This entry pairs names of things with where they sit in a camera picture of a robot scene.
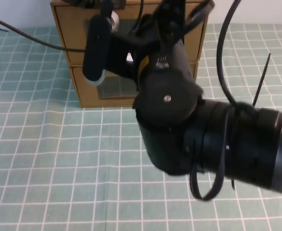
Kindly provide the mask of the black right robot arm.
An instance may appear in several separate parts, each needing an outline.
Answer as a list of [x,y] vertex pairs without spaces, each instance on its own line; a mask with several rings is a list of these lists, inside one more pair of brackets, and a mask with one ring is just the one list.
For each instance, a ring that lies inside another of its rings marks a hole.
[[214,8],[211,0],[188,17],[179,1],[162,1],[129,36],[113,35],[107,56],[108,71],[136,84],[133,108],[154,166],[169,175],[189,175],[196,198],[201,197],[197,174],[215,173],[203,200],[219,193],[224,178],[282,193],[282,112],[236,100],[223,73],[224,40],[238,5],[236,0],[230,7],[216,49],[226,102],[203,98],[182,43]]

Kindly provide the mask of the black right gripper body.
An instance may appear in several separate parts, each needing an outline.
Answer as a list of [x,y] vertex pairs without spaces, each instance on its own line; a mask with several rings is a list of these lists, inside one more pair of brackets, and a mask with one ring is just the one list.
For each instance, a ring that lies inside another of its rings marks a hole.
[[[110,40],[110,70],[121,77],[137,79],[143,68],[168,68],[175,46],[184,36],[200,25],[214,8],[212,0],[205,0],[185,14],[184,0],[163,0],[156,9],[141,17],[138,25],[126,35],[115,32]],[[126,61],[131,53],[133,63]]]

